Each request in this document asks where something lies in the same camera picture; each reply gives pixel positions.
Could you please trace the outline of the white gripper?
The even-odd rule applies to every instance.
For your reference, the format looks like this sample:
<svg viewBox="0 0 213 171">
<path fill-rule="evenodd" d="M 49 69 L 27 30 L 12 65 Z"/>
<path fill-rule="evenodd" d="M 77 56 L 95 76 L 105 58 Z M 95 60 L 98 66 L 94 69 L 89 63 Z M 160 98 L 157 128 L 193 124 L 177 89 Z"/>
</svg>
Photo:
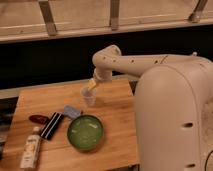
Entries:
<svg viewBox="0 0 213 171">
<path fill-rule="evenodd" d="M 88 82 L 88 90 L 93 90 L 98 86 L 98 83 L 107 82 L 112 79 L 112 71 L 100 68 L 95 68 L 93 78 Z"/>
</svg>

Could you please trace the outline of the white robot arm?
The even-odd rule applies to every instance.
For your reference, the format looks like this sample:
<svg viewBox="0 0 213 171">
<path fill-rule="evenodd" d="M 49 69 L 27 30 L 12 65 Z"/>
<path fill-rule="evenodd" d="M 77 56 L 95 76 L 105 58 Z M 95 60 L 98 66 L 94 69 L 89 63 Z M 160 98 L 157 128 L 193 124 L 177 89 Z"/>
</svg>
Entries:
<svg viewBox="0 0 213 171">
<path fill-rule="evenodd" d="M 124 56 L 110 45 L 92 57 L 96 85 L 114 71 L 136 76 L 135 119 L 142 171 L 206 171 L 202 116 L 213 99 L 213 61 L 190 55 Z"/>
</svg>

